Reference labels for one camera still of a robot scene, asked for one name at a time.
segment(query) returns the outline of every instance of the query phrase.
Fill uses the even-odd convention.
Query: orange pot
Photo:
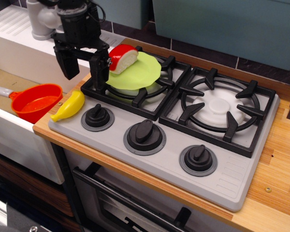
[[[55,84],[43,84],[22,92],[0,87],[0,95],[12,99],[12,110],[23,120],[36,123],[62,99],[62,88]]]

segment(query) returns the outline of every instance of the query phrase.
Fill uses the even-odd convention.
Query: dark tile backsplash
[[[172,40],[172,50],[185,53],[201,59],[236,68],[238,57],[222,52],[213,51],[207,48],[191,45],[177,40]]]
[[[27,6],[26,0],[10,0],[10,2],[21,7]],[[108,21],[101,24],[101,29],[290,85],[290,71],[157,35],[153,14],[151,14],[148,24],[141,30]]]

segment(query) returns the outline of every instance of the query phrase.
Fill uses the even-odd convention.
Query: white handle
[[[0,87],[0,96],[3,96],[3,97],[9,97],[9,95],[11,93],[13,93],[14,91],[11,90],[11,89],[8,89],[8,88],[4,88],[4,87]]]

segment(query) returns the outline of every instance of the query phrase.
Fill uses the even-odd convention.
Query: black burner grate
[[[202,76],[203,78],[194,81],[193,79],[196,75]],[[251,99],[254,107],[237,105],[237,109],[251,117],[247,122],[242,125],[238,125],[233,115],[230,112],[227,112],[227,127],[220,128],[205,124],[194,116],[205,106],[205,104],[204,102],[201,102],[198,104],[187,105],[187,97],[200,96],[202,98],[204,93],[197,89],[198,85],[206,84],[210,90],[215,91],[215,86],[217,83],[223,83],[226,86],[241,89],[236,94],[236,98]],[[257,95],[268,97],[268,102],[264,110],[260,109],[260,103]],[[274,96],[274,90],[258,86],[257,81],[252,80],[250,83],[247,83],[220,75],[218,74],[217,69],[207,71],[200,68],[194,68],[189,79],[184,81],[183,84],[177,89],[169,105],[163,111],[161,117],[159,118],[159,123],[250,158],[258,141],[263,127],[263,122],[266,119]],[[183,113],[179,117],[178,121],[176,121],[176,119],[171,119],[169,114],[178,101],[181,101]],[[205,129],[205,131],[190,125],[190,122]],[[252,125],[256,125],[257,130],[254,134],[250,147],[244,147],[232,141],[232,138],[237,131],[243,131]],[[223,136],[216,136],[215,132],[222,133]]]
[[[160,116],[162,110],[167,104],[167,100],[173,95],[176,87],[179,83],[182,82],[184,77],[189,75],[191,66],[185,63],[181,63],[175,60],[175,57],[170,56],[168,58],[160,57],[157,55],[153,55],[148,53],[157,58],[159,63],[161,64],[161,71],[163,74],[161,77],[156,80],[156,83],[160,85],[160,89],[148,93],[146,88],[139,89],[139,92],[136,96],[124,94],[116,90],[115,88],[111,87],[110,85],[106,84],[105,91],[96,91],[93,86],[93,80],[90,78],[86,83],[81,86],[81,91],[90,97],[98,99],[102,102],[108,103],[110,105],[119,107],[121,109],[127,110],[131,113],[149,118],[151,120],[157,120]],[[180,69],[182,70],[182,74],[177,80],[173,80],[173,69]],[[153,98],[159,94],[165,94],[165,97],[161,100],[159,105],[156,107],[154,111],[147,110],[142,107],[142,103],[146,99]]]

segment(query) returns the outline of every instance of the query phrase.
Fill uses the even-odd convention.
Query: toy banana
[[[51,115],[51,119],[57,122],[59,119],[69,118],[75,115],[84,105],[85,96],[80,90],[74,90],[69,99],[58,109],[57,113]]]

